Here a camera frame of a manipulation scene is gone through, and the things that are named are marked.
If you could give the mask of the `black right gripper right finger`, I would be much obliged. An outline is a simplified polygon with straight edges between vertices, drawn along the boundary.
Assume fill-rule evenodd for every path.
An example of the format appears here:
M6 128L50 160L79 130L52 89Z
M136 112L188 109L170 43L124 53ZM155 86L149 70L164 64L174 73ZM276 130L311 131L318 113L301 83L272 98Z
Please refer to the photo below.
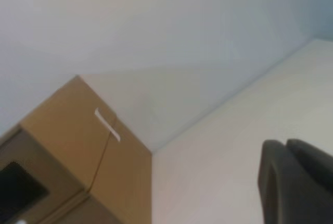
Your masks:
M299 139L288 139L286 147L308 173L313 175L332 174L332 156L326 152Z

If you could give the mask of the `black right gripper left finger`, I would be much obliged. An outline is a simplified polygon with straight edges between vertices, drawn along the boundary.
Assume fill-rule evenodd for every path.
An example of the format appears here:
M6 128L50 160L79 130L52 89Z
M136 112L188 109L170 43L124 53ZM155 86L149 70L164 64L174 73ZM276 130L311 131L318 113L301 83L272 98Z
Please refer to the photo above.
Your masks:
M308 173L286 144L264 141L258 188L264 223L332 223L332 174Z

